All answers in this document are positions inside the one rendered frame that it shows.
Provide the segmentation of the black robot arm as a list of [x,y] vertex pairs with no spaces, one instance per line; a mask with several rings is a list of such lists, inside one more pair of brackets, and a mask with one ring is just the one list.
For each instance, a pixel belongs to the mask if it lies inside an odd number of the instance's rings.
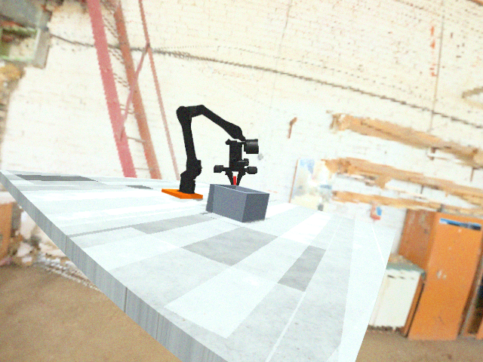
[[[212,120],[216,125],[221,127],[233,139],[228,138],[225,141],[229,145],[229,153],[242,153],[242,145],[244,145],[244,152],[246,154],[259,154],[258,139],[246,139],[242,134],[242,129],[228,121],[225,121],[217,113],[212,112],[203,104],[195,106],[180,106],[177,108],[176,115],[180,125],[182,126],[183,141],[186,149],[186,170],[180,174],[180,187],[177,192],[186,194],[195,194],[195,178],[202,172],[201,160],[198,160],[195,152],[195,145],[192,137],[191,123],[192,118],[203,115]],[[237,142],[237,139],[241,142]],[[249,159],[239,156],[234,158],[231,156],[229,160],[229,167],[233,169],[244,169],[249,166]]]

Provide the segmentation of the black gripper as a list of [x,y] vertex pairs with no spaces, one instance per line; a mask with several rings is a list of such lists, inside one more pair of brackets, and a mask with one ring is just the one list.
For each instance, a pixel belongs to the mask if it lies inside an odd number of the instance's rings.
[[[242,159],[242,153],[237,153],[237,152],[229,153],[229,160],[230,160],[231,156],[234,156],[234,158],[238,158],[239,156],[241,156],[241,159]],[[223,167],[223,165],[215,165],[214,166],[214,173],[221,173],[222,171],[226,172],[225,175],[228,176],[231,185],[234,185],[233,173],[232,172],[238,172],[236,185],[239,186],[241,178],[246,173],[247,174],[256,174],[257,173],[257,167],[248,166],[245,169],[233,169],[232,167]]]

